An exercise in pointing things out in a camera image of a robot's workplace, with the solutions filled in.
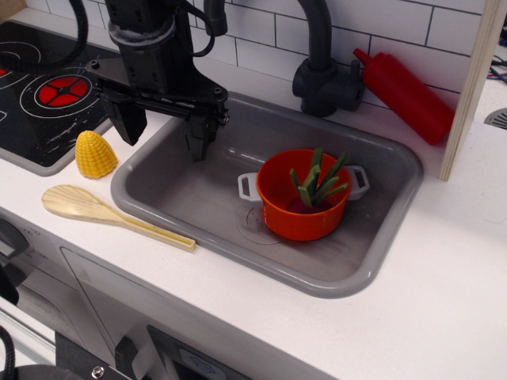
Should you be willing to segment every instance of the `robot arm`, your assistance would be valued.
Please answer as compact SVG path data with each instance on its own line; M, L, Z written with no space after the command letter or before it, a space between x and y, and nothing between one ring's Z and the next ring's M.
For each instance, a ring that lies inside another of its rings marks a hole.
M227 90L194 66L186 0L106 0L109 35L121 58L99 59L86 69L96 78L105 110L122 139L134 145L146 127L145 110L181 117L193 160L205 157L218 127L228 120Z

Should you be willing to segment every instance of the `sink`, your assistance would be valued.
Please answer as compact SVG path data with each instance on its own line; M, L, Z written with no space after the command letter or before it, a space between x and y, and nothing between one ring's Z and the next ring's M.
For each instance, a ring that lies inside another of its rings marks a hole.
M232 93L231 121L204 161L193 162L185 122L173 118L112 179L127 213L184 234L290 287L320 298L353 295L370 284L419 188L423 171L407 147L301 112ZM370 189L349 201L340 226L316 241L284 240L262 222L258 205L238 196L238 176L274 154L322 146L362 166Z

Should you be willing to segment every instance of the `green vegetable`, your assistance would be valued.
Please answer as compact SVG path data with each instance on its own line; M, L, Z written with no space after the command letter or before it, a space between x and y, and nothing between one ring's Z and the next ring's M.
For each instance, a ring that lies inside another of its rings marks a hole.
M337 176L337 173L349 162L345 152L343 152L333 166L331 166L321 184L318 184L318 179L322 173L321 164L323 155L323 148L317 148L314 150L314 155L311 159L310 172L302 184L300 184L294 169L291 169L289 173L292 183L299 193L299 197L309 208L313 208L333 194L345 190L349 185L344 183L337 188L333 188L340 179L340 177Z

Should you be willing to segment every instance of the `red squeeze bottle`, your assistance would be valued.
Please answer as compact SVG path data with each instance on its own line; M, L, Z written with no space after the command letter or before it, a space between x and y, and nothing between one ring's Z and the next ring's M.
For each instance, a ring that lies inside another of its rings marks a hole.
M364 64L364 85L409 124L428 144L437 144L451 130L454 111L394 56L354 55Z

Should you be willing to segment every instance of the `stovetop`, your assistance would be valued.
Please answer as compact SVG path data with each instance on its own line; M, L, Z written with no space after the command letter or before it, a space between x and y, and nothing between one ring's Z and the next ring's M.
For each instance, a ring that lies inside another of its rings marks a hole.
M67 55L74 40L28 25L0 24L0 54L36 62ZM84 130L111 127L85 65L117 53L87 45L69 67L54 74L31 75L0 69L0 158L41 176L56 174L74 159Z

